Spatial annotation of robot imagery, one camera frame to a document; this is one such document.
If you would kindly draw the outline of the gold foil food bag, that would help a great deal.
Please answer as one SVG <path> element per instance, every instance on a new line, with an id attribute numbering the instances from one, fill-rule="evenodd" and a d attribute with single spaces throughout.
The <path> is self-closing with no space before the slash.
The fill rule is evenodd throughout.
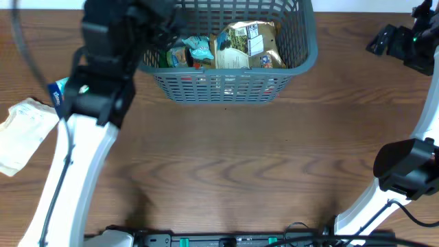
<path id="1" fill-rule="evenodd" d="M 240 21 L 210 35 L 216 69 L 284 69 L 276 44 L 276 26 L 266 21 Z"/>

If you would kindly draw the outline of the green snack packet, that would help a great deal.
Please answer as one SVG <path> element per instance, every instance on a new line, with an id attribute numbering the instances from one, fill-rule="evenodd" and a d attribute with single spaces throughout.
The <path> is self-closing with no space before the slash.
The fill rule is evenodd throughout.
<path id="1" fill-rule="evenodd" d="M 182 39 L 182 42 L 189 48 L 192 58 L 196 60 L 214 59 L 209 41 L 207 36 L 190 36 Z"/>

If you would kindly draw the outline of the green lid jar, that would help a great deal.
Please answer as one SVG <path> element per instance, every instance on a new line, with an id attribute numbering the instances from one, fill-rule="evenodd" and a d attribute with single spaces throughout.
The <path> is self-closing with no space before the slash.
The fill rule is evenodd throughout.
<path id="1" fill-rule="evenodd" d="M 159 55 L 160 68 L 187 68 L 193 66 L 193 58 L 188 47 L 173 47 Z"/>

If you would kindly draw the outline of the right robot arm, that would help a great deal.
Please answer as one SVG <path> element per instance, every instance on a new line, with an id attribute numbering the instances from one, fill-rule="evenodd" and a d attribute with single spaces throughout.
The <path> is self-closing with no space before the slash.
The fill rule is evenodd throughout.
<path id="1" fill-rule="evenodd" d="M 395 245 L 375 229 L 397 209 L 438 192 L 438 6 L 424 0 L 412 10 L 414 25 L 385 26 L 367 51 L 387 54 L 431 77 L 427 99 L 410 138 L 384 145 L 373 165 L 373 180 L 354 204 L 322 232 L 322 246 Z"/>

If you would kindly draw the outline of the colourful tissue multipack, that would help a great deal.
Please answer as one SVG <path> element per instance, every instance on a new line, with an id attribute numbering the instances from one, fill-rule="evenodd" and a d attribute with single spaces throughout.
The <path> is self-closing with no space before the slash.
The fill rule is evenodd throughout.
<path id="1" fill-rule="evenodd" d="M 70 116 L 74 113 L 74 104 L 78 97 L 89 91 L 89 86 L 85 84 L 82 85 L 74 95 L 72 90 L 66 90 L 68 81 L 69 77 L 66 77 L 47 85 L 56 114 L 60 119 L 64 119 L 65 121 L 68 121 Z"/>

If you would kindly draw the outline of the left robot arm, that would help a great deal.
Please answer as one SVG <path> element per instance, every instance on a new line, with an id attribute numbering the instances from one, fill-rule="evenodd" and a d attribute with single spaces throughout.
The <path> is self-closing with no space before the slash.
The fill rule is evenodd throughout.
<path id="1" fill-rule="evenodd" d="M 141 56 L 171 47 L 184 26 L 173 1 L 84 4 L 84 44 L 73 55 L 54 159 L 21 246 L 83 245 L 97 179 L 135 96 Z"/>

